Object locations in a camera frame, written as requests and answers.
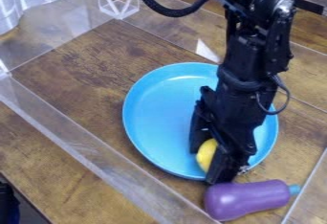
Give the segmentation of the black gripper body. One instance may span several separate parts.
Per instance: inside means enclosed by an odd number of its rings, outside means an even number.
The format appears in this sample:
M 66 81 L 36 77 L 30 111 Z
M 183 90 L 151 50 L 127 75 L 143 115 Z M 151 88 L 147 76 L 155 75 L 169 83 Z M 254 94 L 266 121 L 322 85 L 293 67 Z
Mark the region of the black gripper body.
M 271 78 L 242 79 L 227 68 L 218 71 L 217 89 L 201 87 L 199 108 L 211 120 L 213 138 L 227 150 L 242 150 L 250 155 L 257 154 L 254 131 L 262 126 L 269 115 L 278 91 L 278 84 Z

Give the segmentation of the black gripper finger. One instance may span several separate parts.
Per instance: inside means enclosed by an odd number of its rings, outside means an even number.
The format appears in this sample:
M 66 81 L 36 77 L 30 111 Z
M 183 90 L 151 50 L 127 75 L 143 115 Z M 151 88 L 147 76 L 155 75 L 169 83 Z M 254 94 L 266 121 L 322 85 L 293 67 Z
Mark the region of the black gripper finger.
M 203 111 L 197 108 L 193 114 L 190 131 L 190 152 L 198 153 L 202 144 L 213 138 L 210 131 L 211 120 L 206 117 Z
M 206 182 L 209 184 L 227 183 L 237 177 L 241 168 L 247 167 L 250 155 L 242 150 L 227 150 L 218 146 L 214 159 L 206 173 Z

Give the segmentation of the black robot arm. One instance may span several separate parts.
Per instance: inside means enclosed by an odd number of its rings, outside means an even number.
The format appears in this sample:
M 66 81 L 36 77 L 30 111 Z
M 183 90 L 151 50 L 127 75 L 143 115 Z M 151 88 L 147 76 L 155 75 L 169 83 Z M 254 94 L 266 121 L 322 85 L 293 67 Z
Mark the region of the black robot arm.
M 254 130 L 263 124 L 277 92 L 279 73 L 293 59 L 290 30 L 295 0 L 221 0 L 227 20 L 226 55 L 217 88 L 203 86 L 190 133 L 191 152 L 214 138 L 219 146 L 206 173 L 211 185 L 230 182 L 250 168 L 257 154 Z

